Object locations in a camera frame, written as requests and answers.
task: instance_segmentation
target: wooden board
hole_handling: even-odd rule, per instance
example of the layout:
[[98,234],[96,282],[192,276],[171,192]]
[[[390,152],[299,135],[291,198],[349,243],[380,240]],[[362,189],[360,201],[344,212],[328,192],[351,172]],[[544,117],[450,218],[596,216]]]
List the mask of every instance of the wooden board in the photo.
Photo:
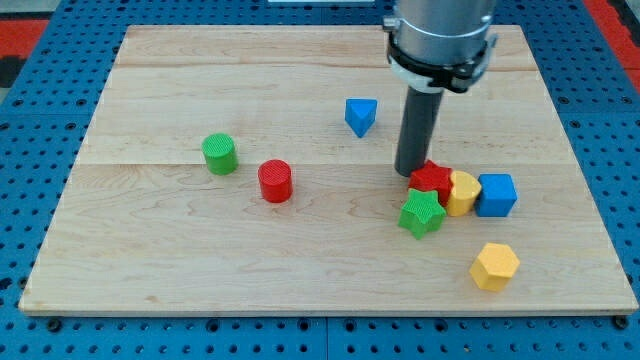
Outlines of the wooden board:
[[[406,86],[376,27],[129,28],[20,307],[29,315],[624,314],[637,302],[518,27],[465,95],[447,93],[431,157],[509,172],[509,218],[469,214],[416,241],[396,226],[392,162]],[[379,100],[358,139],[348,97]],[[224,131],[240,167],[210,175]],[[295,194],[261,199],[289,161]],[[468,269],[488,242],[521,260],[501,293]]]

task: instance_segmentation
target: green cylinder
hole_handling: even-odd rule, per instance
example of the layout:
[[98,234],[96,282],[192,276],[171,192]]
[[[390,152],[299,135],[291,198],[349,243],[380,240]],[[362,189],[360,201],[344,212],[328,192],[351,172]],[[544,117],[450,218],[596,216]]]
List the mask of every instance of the green cylinder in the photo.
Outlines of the green cylinder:
[[202,153],[211,173],[227,175],[238,167],[236,147],[231,136],[224,133],[209,135],[202,142]]

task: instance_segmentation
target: toy block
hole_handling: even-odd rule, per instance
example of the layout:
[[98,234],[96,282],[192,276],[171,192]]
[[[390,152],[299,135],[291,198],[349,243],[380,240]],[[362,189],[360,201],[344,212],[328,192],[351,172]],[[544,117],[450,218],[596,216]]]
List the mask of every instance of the toy block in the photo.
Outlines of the toy block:
[[443,207],[447,206],[451,194],[451,172],[453,169],[438,166],[431,160],[427,160],[425,166],[411,173],[409,188],[420,191],[435,190],[438,192],[438,202]]
[[518,200],[509,174],[482,174],[478,177],[482,191],[476,200],[476,214],[482,217],[505,217]]
[[231,136],[217,133],[207,136],[202,142],[202,153],[209,171],[216,175],[227,175],[238,167],[236,147]]
[[509,245],[487,243],[471,265],[469,274],[480,289],[502,291],[519,266],[520,260]]
[[398,226],[409,229],[420,240],[425,233],[440,229],[447,212],[438,203],[436,191],[409,189],[409,198],[402,206]]
[[447,202],[447,215],[462,216],[471,210],[473,203],[482,190],[482,185],[473,175],[464,171],[451,172],[451,195]]
[[291,167],[282,160],[266,161],[258,168],[258,181],[262,197],[268,202],[281,203],[293,193]]
[[376,121],[378,101],[374,99],[347,99],[344,119],[361,138]]

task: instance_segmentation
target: yellow block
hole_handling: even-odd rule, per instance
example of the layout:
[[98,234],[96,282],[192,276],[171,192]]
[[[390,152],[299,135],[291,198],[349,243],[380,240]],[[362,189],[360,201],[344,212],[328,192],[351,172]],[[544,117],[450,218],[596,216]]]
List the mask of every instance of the yellow block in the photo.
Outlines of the yellow block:
[[473,203],[482,190],[482,185],[473,175],[464,171],[454,170],[449,178],[453,188],[447,203],[447,215],[462,216],[473,207]]
[[520,260],[509,245],[487,243],[471,265],[469,274],[480,289],[502,291],[519,266]]

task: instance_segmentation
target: blue cube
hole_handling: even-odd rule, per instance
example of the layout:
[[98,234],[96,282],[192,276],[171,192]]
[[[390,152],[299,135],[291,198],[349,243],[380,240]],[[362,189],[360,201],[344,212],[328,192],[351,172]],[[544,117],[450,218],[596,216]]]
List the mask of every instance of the blue cube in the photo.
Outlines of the blue cube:
[[375,99],[347,99],[344,119],[356,135],[361,138],[376,121]]
[[481,217],[506,217],[518,200],[516,187],[509,174],[482,174],[478,177],[482,191],[475,203]]

